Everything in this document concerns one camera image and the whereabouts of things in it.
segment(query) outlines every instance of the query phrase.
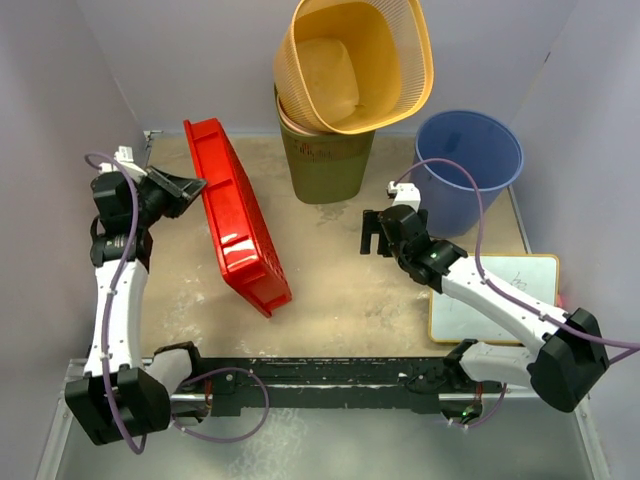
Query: wall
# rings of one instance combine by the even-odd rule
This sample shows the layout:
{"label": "wall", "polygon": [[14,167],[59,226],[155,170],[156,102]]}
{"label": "wall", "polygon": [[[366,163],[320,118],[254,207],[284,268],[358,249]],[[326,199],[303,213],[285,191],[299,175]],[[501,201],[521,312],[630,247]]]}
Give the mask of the wall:
{"label": "wall", "polygon": [[[577,0],[422,0],[436,64],[414,132],[451,108],[515,114]],[[275,132],[271,62],[298,0],[78,0],[145,129],[218,116]]]}
{"label": "wall", "polygon": [[[640,3],[580,0],[518,112],[527,163],[516,195],[534,251],[609,338],[640,341]],[[593,409],[614,478],[638,478],[640,355],[607,372]]]}
{"label": "wall", "polygon": [[0,2],[0,465],[33,478],[69,358],[89,344],[89,149],[142,132],[73,0]]}

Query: beige table surface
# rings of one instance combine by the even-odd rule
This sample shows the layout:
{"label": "beige table surface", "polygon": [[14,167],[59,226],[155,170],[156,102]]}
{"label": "beige table surface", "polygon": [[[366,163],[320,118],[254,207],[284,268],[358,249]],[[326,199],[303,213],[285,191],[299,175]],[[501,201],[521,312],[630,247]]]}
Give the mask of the beige table surface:
{"label": "beige table surface", "polygon": [[[297,200],[279,137],[236,137],[232,143],[293,301],[266,319],[226,285],[198,199],[179,219],[163,219],[151,230],[144,355],[186,340],[206,356],[434,356],[451,350],[427,336],[428,289],[411,281],[393,259],[359,255],[362,210],[390,205],[385,186],[411,164],[411,137],[376,138],[361,192],[330,205]],[[195,175],[184,137],[156,139],[150,163],[176,175]],[[475,233],[454,241],[473,251]],[[508,192],[488,211],[483,250],[524,253]]]}

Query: yellow plastic bin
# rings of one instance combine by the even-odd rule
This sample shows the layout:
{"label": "yellow plastic bin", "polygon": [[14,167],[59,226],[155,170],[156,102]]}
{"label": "yellow plastic bin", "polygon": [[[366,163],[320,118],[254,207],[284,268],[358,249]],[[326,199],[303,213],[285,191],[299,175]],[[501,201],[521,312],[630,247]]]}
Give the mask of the yellow plastic bin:
{"label": "yellow plastic bin", "polygon": [[433,86],[419,0],[302,0],[274,59],[289,118],[358,134],[417,112]]}
{"label": "yellow plastic bin", "polygon": [[282,109],[278,109],[278,118],[293,191],[300,201],[334,203],[358,194],[375,131],[359,135],[309,135],[287,126],[292,122]]}

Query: blue bin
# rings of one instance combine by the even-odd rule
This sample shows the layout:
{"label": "blue bin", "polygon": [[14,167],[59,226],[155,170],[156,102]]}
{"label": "blue bin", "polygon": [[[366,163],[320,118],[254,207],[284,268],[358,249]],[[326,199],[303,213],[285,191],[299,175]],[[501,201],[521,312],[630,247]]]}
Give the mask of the blue bin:
{"label": "blue bin", "polygon": [[[450,111],[429,118],[416,136],[414,164],[446,158],[466,169],[476,181],[485,210],[522,171],[522,147],[497,120],[477,112]],[[411,173],[420,190],[421,208],[429,212],[429,234],[456,237],[479,220],[478,200],[466,177],[455,167],[432,163]]]}

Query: gray floor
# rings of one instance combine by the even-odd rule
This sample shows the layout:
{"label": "gray floor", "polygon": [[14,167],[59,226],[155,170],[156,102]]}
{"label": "gray floor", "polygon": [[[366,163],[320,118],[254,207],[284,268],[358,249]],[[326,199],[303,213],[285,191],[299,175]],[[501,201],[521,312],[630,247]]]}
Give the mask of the gray floor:
{"label": "gray floor", "polygon": [[[209,419],[200,431],[232,436],[258,410]],[[537,399],[508,398],[486,425],[463,432],[405,411],[274,410],[253,438],[216,445],[175,429],[149,437],[137,457],[123,443],[96,447],[73,424],[57,480],[593,478],[575,416]]]}

